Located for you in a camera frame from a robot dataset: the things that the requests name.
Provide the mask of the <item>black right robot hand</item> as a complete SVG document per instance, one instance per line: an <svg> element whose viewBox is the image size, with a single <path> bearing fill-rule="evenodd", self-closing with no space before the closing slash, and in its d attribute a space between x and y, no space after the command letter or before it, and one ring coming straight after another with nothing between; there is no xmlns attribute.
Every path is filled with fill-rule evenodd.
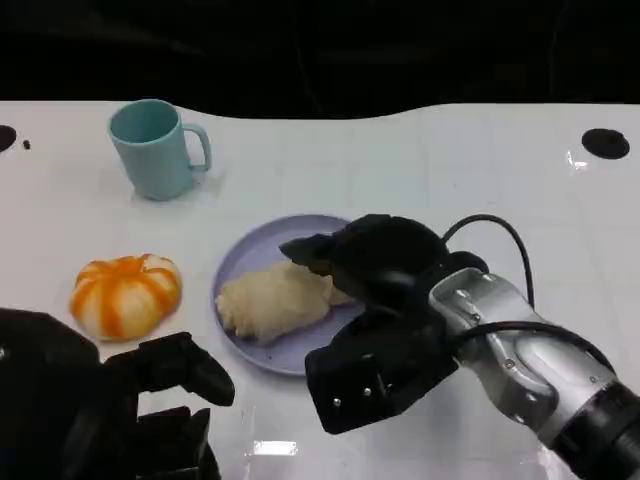
<svg viewBox="0 0 640 480"><path fill-rule="evenodd" d="M381 214L361 217L332 234L287 241L280 251L312 273L331 277L338 290L366 306L397 315L459 270L489 271L477 255L450 251L423 224Z"/></svg>

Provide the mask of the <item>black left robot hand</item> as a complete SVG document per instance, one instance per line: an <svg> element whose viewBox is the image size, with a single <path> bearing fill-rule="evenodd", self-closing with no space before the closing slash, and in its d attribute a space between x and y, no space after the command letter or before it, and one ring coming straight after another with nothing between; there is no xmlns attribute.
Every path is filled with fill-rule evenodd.
<svg viewBox="0 0 640 480"><path fill-rule="evenodd" d="M2 478L220 478L209 409L138 412L141 394L176 386L217 406L235 398L227 371L186 332L102 361L54 317L2 309Z"/></svg>

